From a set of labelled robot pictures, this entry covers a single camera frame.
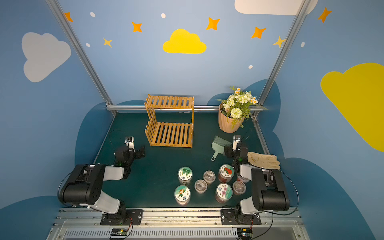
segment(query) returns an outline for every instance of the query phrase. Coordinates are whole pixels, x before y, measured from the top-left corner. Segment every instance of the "beige glove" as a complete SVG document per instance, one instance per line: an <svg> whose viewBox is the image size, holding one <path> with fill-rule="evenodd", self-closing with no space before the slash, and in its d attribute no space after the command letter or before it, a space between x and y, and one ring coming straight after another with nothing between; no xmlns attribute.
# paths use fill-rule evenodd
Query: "beige glove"
<svg viewBox="0 0 384 240"><path fill-rule="evenodd" d="M248 162L259 168L280 169L280 162L275 155L248 152Z"/></svg>

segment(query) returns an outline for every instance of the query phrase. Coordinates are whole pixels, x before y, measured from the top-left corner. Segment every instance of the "orange star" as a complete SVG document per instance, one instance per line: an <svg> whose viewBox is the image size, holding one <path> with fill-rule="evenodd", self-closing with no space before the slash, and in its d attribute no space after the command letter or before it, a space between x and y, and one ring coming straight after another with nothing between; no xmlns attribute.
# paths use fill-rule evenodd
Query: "orange star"
<svg viewBox="0 0 384 240"><path fill-rule="evenodd" d="M133 24L133 32L139 31L139 32L142 33L142 31L141 31L141 23L136 24L136 23L132 22L132 24Z"/></svg>
<svg viewBox="0 0 384 240"><path fill-rule="evenodd" d="M325 21L325 19L328 17L328 15L331 13L332 11L328 11L327 8L324 9L322 15L318 18L320 20Z"/></svg>
<svg viewBox="0 0 384 240"><path fill-rule="evenodd" d="M266 28L264 29L259 29L259 28L255 28L255 33L253 34L253 36L251 38L262 38L262 34L264 32L264 30L266 30Z"/></svg>
<svg viewBox="0 0 384 240"><path fill-rule="evenodd" d="M209 24L208 24L207 30L208 29L214 29L217 31L217 24L219 21L220 21L220 19L215 20L215 19L209 18Z"/></svg>
<svg viewBox="0 0 384 240"><path fill-rule="evenodd" d="M73 20L71 19L71 13L64 13L64 14L68 21L73 22Z"/></svg>

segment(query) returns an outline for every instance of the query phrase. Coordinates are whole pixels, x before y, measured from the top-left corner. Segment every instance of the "white flower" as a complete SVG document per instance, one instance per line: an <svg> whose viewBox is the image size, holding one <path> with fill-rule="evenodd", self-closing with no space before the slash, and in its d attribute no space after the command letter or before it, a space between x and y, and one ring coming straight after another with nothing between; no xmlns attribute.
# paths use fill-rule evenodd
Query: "white flower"
<svg viewBox="0 0 384 240"><path fill-rule="evenodd" d="M240 108L233 108L231 110L231 117L234 118L234 119L239 119L241 118L242 116L242 111L240 110Z"/></svg>

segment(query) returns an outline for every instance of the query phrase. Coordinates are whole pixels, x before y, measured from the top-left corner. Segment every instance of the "jar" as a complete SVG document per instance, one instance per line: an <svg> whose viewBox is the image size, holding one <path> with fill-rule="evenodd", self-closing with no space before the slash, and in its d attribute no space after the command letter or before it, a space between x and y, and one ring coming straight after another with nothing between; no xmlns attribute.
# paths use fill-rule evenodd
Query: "jar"
<svg viewBox="0 0 384 240"><path fill-rule="evenodd" d="M216 201L223 204L229 201L232 197L232 189L231 187L226 183L220 183L215 191L215 198Z"/></svg>
<svg viewBox="0 0 384 240"><path fill-rule="evenodd" d="M182 167L179 169L177 176L182 185L188 186L192 180L192 170L189 167Z"/></svg>
<svg viewBox="0 0 384 240"><path fill-rule="evenodd" d="M214 172L208 170L203 174L203 179L208 185L210 185L216 180L216 175Z"/></svg>
<svg viewBox="0 0 384 240"><path fill-rule="evenodd" d="M243 193L245 193L247 187L245 186L245 183L243 183L242 181L235 181L232 185L232 188L233 188L233 193L235 195L242 195Z"/></svg>
<svg viewBox="0 0 384 240"><path fill-rule="evenodd" d="M207 191L207 182L199 179L195 182L195 190L199 194L203 194L205 191Z"/></svg>
<svg viewBox="0 0 384 240"><path fill-rule="evenodd" d="M218 171L218 179L220 182L229 182L231 181L234 174L235 173L232 166L229 164L224 164Z"/></svg>
<svg viewBox="0 0 384 240"><path fill-rule="evenodd" d="M185 206L191 200L190 190L185 185L180 185L175 190L175 199L177 204Z"/></svg>
<svg viewBox="0 0 384 240"><path fill-rule="evenodd" d="M238 181L242 181L243 183L247 183L247 182L249 182L249 179L248 179L248 178L246 178L246 177L242 177L242 176L240 176L238 173L237 173L237 180L238 180Z"/></svg>

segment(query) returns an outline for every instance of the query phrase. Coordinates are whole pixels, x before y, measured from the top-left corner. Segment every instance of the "painted cloud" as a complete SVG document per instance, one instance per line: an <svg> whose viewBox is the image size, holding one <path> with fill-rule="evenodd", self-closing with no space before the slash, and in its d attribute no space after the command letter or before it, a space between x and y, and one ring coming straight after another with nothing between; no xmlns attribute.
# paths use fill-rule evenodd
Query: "painted cloud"
<svg viewBox="0 0 384 240"><path fill-rule="evenodd" d="M307 14L318 0L309 3ZM243 14L296 15L301 0L235 0L235 9Z"/></svg>
<svg viewBox="0 0 384 240"><path fill-rule="evenodd" d="M71 56L70 46L49 33L26 33L22 48L27 58L24 74L34 83L46 78Z"/></svg>

